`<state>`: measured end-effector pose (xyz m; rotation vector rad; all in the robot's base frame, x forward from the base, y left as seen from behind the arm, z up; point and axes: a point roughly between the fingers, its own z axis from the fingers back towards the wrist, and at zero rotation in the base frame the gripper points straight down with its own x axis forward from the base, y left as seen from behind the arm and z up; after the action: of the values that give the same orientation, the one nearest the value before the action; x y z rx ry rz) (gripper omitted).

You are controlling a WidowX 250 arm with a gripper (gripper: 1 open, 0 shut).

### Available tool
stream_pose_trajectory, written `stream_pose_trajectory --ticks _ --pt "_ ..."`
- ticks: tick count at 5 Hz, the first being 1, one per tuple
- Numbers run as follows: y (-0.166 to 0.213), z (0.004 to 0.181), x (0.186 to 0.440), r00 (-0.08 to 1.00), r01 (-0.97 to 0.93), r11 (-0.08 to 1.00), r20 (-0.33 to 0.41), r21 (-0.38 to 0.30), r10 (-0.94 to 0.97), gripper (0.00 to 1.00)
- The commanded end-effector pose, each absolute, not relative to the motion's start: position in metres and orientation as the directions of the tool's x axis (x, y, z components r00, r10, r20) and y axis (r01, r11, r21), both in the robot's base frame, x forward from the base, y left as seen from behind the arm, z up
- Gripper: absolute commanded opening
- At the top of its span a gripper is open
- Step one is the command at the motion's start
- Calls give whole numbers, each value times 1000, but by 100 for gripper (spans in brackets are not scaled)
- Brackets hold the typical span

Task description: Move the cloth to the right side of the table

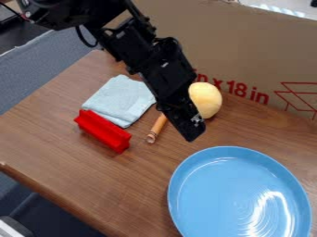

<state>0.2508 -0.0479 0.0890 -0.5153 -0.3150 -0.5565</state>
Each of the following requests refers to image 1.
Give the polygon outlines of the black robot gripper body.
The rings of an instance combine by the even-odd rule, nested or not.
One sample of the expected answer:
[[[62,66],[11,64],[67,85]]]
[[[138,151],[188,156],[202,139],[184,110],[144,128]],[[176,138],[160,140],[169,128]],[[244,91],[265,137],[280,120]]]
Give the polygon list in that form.
[[[196,72],[176,38],[158,41],[138,70],[160,104],[180,106],[190,100],[188,90]]]

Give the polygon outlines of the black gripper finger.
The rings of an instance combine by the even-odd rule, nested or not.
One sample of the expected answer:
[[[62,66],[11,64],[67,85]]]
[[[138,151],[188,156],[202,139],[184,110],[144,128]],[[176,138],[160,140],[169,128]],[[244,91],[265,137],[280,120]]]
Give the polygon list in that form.
[[[188,142],[193,142],[204,134],[205,120],[188,95],[160,99],[157,108]]]

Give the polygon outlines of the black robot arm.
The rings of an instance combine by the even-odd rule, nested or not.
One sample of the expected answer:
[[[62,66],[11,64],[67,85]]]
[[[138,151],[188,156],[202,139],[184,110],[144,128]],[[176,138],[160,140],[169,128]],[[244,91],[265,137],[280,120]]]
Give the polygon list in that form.
[[[192,142],[206,124],[190,99],[196,71],[178,39],[160,38],[157,27],[132,0],[17,0],[26,20],[62,31],[86,29],[130,74],[142,76],[161,111]]]

